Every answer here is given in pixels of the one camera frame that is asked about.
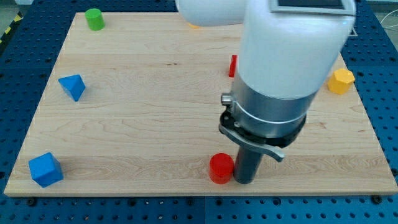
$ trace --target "red cylinder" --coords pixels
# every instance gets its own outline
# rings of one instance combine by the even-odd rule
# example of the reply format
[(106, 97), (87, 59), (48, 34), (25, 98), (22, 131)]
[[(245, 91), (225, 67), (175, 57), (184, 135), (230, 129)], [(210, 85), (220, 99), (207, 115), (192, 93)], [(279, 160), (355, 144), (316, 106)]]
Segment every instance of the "red cylinder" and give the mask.
[(226, 184), (234, 172), (234, 161), (225, 153), (215, 154), (210, 159), (209, 176), (216, 184)]

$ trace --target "blue block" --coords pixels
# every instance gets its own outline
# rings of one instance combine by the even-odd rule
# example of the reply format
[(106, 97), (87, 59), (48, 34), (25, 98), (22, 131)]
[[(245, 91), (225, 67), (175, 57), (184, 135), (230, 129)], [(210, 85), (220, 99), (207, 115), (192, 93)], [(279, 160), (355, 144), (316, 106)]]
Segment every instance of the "blue block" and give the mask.
[(29, 169), (32, 179), (42, 187), (63, 179), (61, 165), (51, 152), (30, 160)]
[(70, 98), (78, 101), (86, 86), (83, 83), (80, 75), (72, 75), (58, 79), (63, 90)]

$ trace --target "red block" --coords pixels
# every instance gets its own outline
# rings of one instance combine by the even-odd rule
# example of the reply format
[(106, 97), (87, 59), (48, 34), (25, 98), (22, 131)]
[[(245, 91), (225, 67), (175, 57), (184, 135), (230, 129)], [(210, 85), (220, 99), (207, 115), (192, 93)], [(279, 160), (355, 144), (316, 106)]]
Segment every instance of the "red block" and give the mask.
[(209, 176), (216, 184), (226, 184), (232, 177), (234, 161), (225, 153), (215, 154), (210, 159)]
[(232, 55), (231, 64), (229, 65), (229, 77), (235, 77), (235, 69), (236, 69), (236, 59), (238, 59), (237, 55)]

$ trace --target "plywood platform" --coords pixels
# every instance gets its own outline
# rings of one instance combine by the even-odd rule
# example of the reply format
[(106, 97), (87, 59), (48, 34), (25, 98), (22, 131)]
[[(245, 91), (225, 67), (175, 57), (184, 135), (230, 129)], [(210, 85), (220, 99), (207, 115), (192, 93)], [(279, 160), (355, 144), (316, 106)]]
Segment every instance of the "plywood platform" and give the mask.
[[(191, 29), (171, 13), (104, 13), (105, 29), (76, 15), (5, 194), (11, 197), (389, 195), (396, 182), (353, 88), (323, 86), (298, 139), (254, 182), (216, 185), (208, 162), (238, 146), (218, 132), (229, 58), (242, 26)], [(334, 69), (344, 67), (341, 58)], [(75, 103), (58, 78), (81, 74)], [(41, 188), (28, 161), (46, 152), (65, 179)]]

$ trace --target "blue pegboard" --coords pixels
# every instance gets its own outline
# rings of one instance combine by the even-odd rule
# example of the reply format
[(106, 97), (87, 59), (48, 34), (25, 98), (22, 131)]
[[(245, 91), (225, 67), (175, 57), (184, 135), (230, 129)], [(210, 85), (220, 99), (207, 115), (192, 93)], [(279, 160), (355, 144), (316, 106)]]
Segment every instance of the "blue pegboard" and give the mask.
[[(365, 1), (357, 37), (341, 51), (356, 76), (390, 166), (398, 169), (398, 64)], [(76, 12), (175, 12), (171, 0), (36, 0), (0, 58), (0, 189), (3, 191)], [(7, 198), (0, 223), (397, 223), (398, 196), (381, 197)]]

